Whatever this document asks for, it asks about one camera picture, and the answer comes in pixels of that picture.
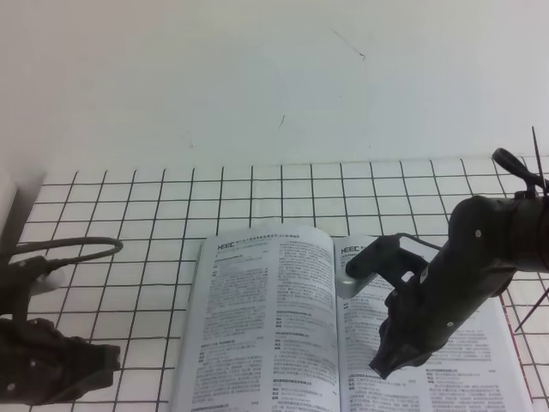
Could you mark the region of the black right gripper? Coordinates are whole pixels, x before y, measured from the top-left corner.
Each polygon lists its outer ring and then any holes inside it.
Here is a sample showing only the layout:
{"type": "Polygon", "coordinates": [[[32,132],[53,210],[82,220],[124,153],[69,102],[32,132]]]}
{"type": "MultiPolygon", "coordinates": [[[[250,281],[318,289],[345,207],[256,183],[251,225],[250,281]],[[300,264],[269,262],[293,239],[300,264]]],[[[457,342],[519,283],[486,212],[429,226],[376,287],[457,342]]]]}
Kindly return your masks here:
{"type": "Polygon", "coordinates": [[[388,318],[370,368],[382,379],[403,367],[420,367],[491,297],[502,293],[513,267],[481,243],[449,240],[426,262],[398,240],[379,246],[377,273],[393,287],[388,318]]]}

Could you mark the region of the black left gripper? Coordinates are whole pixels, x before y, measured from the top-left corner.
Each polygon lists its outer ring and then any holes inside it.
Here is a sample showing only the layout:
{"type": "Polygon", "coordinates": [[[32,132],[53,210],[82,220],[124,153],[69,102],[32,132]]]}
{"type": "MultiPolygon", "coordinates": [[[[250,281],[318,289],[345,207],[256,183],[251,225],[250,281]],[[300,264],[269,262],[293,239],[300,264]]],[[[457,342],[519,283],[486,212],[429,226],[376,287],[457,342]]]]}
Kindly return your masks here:
{"type": "Polygon", "coordinates": [[[112,386],[118,345],[64,336],[47,319],[1,320],[1,403],[68,403],[112,386]]]}

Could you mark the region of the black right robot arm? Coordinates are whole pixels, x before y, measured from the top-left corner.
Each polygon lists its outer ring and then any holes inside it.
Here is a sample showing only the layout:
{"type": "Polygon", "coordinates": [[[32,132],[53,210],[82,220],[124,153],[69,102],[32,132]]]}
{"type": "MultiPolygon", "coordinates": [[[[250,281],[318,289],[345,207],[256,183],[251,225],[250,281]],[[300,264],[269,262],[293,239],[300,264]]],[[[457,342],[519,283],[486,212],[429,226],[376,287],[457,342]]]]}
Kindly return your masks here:
{"type": "Polygon", "coordinates": [[[396,236],[366,248],[369,267],[393,286],[370,363],[382,379],[423,365],[518,271],[548,271],[548,202],[540,197],[460,202],[446,243],[430,262],[402,255],[396,236]]]}

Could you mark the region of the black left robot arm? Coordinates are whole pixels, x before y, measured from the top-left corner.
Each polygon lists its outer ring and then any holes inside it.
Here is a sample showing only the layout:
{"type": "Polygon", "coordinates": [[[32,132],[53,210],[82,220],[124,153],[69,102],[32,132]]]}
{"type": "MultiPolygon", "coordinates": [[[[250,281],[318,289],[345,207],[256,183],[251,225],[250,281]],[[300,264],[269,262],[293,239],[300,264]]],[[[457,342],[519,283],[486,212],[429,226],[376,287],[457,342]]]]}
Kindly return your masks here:
{"type": "Polygon", "coordinates": [[[65,336],[44,318],[29,319],[33,285],[59,267],[32,257],[1,267],[1,403],[68,403],[112,386],[120,347],[65,336]]]}

